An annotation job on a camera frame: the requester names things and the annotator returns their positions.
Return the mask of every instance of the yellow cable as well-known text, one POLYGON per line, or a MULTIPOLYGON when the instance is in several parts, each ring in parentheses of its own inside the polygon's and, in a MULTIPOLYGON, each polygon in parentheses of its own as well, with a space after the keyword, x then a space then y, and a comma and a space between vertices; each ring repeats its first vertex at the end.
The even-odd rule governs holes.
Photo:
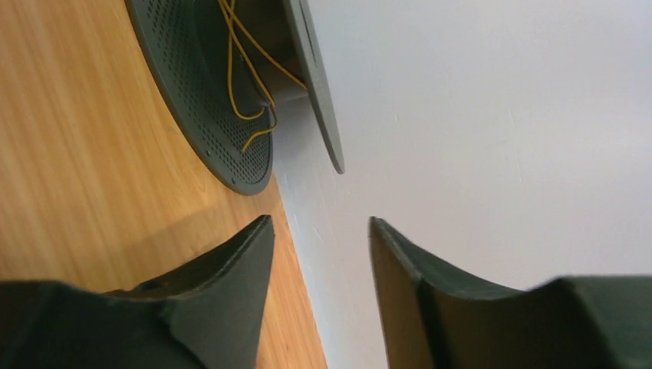
POLYGON ((299 79, 299 78, 297 78, 295 75, 293 75, 289 70, 287 70, 283 65, 281 65, 281 63, 279 63, 278 61, 274 60, 274 58, 272 58, 271 55, 269 55, 269 54, 265 51, 265 49, 264 49, 262 46, 260 46, 260 44, 258 44, 258 43, 256 42, 254 36, 252 36, 251 33, 249 33, 249 31, 247 31, 246 27, 242 24, 242 22, 240 22, 240 19, 238 19, 237 15, 235 15, 235 8, 229 8, 229 7, 226 7, 226 9, 227 9, 227 11, 228 11, 228 13, 229 13, 229 16, 231 17, 230 19, 232 19, 233 21, 235 21, 235 24, 238 25, 238 27, 240 28, 240 30, 242 31, 242 33, 244 34, 244 36, 246 36, 246 37, 249 39, 249 42, 251 42, 251 43, 253 44, 253 46, 256 47, 256 49, 257 49, 261 54, 263 54, 263 56, 264 56, 267 60, 269 60, 270 63, 272 63, 276 68, 278 68, 279 71, 282 71, 282 72, 283 72, 285 75, 287 75, 287 76, 288 76, 292 81, 295 81, 295 82, 296 82, 298 85, 300 85, 302 88, 304 88, 304 89, 308 89, 308 88, 306 87, 305 83, 304 83, 301 79, 299 79))
MULTIPOLYGON (((228 55, 227 55, 227 89, 228 89, 228 98, 231 101, 231 107, 233 108, 233 112, 235 113, 238 118, 245 120, 245 121, 252 121, 256 118, 259 118, 261 115, 264 113, 264 108, 261 109, 256 115, 252 116, 246 116, 240 113, 238 110, 238 105, 235 103, 235 97, 233 95, 233 41, 235 41, 236 45, 238 46, 238 50, 240 50, 240 53, 244 52, 244 49, 242 48, 242 44, 238 40, 238 36, 235 34, 235 31, 233 30, 233 23, 231 22, 230 18, 227 18, 227 13, 225 11, 225 4, 222 3, 222 0, 218 0, 220 3, 220 9, 222 10, 222 14, 225 17, 225 21, 227 22, 227 26, 229 29, 229 38, 228 38, 228 55)), ((231 6, 235 7, 235 0, 231 0, 231 6)), ((258 73, 256 72, 256 69, 254 68, 253 64, 251 63, 251 60, 249 60, 249 57, 246 55, 246 53, 243 53, 242 55, 244 57, 245 62, 249 66, 249 69, 251 70, 251 73, 254 75, 254 77, 258 76, 258 73)))
MULTIPOLYGON (((235 0, 231 0, 231 8, 235 8, 235 0)), ((228 19, 228 24, 233 25, 233 19, 229 18, 228 19)), ((238 105, 235 103, 235 98, 233 96, 233 38, 229 37, 228 38, 228 56, 227 56, 227 82, 226 86, 228 89, 228 99, 231 101, 231 107, 233 108, 233 112, 235 113, 238 118, 245 120, 245 121, 252 121, 256 118, 260 118, 261 115, 264 113, 264 108, 262 108, 257 114, 255 115, 243 115, 240 113, 238 110, 238 105)))
POLYGON ((249 39, 249 41, 256 47, 257 50, 261 54, 263 54, 264 57, 266 57, 267 60, 269 60, 270 63, 272 63, 275 67, 277 67, 280 71, 282 71, 284 74, 286 74, 292 81, 295 81, 298 83, 301 87, 306 88, 305 84, 297 77, 295 77, 292 73, 290 73, 287 69, 285 69, 280 63, 275 61, 251 36, 251 34, 247 31, 247 29, 243 26, 243 24, 240 22, 238 17, 235 15, 235 2, 236 0, 231 0, 231 6, 226 2, 226 0, 218 0, 220 9, 222 11, 223 16, 225 17, 225 21, 228 27, 229 31, 229 39, 228 39, 228 64, 227 64, 227 87, 228 87, 228 95, 229 95, 229 100, 231 100, 231 106, 233 108, 234 113, 243 120, 250 121, 256 118, 259 118, 263 112, 264 108, 258 112, 256 115, 253 116, 245 116, 240 113, 238 110, 238 106, 235 103, 235 98, 233 96, 233 42, 235 42, 235 45, 238 47, 239 52, 242 55, 242 58, 244 59, 244 62, 247 64, 249 67, 249 70, 251 71, 251 74, 254 76, 254 80, 258 83, 258 86, 260 86, 261 90, 265 94, 265 97, 267 98, 269 105, 270 105, 270 110, 272 117, 274 119, 274 123, 270 128, 266 128, 260 131, 255 132, 253 135, 249 136, 247 141, 244 143, 242 146, 241 151, 244 152, 247 150, 249 145, 253 142, 254 139, 258 136, 266 135, 267 133, 272 132, 277 124, 278 124, 278 118, 276 115, 276 103, 274 102, 274 98, 272 98, 271 93, 269 90, 267 90, 267 87, 265 87, 263 81, 261 80, 260 76, 258 75, 258 72, 256 71, 256 68, 254 67, 253 63, 251 63, 251 59, 249 59, 249 56, 247 55, 247 52, 245 49, 242 47, 242 43, 240 43, 240 40, 238 40, 238 36, 235 33, 235 30, 233 28, 233 21, 235 21, 236 25, 242 30, 244 35, 249 39))

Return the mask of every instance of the wooden surface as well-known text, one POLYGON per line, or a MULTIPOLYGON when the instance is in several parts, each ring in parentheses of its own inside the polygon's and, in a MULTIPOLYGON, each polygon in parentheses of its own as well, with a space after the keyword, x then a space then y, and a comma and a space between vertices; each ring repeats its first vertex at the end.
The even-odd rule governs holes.
POLYGON ((230 192, 184 140, 122 0, 0 0, 0 278, 132 288, 272 214, 258 367, 320 368, 276 180, 230 192))

